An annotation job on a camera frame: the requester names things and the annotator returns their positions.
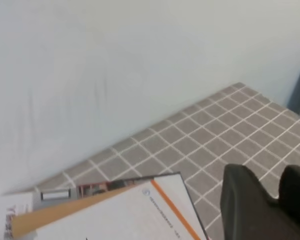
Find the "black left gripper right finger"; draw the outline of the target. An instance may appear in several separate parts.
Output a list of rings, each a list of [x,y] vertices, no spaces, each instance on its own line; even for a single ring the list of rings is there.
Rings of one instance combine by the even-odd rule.
[[[278,192],[279,206],[300,225],[300,166],[285,167]]]

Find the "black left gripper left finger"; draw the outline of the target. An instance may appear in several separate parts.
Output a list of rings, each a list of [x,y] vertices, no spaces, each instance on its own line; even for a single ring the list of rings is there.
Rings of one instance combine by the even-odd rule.
[[[300,240],[300,225],[246,166],[224,168],[220,198],[226,240]]]

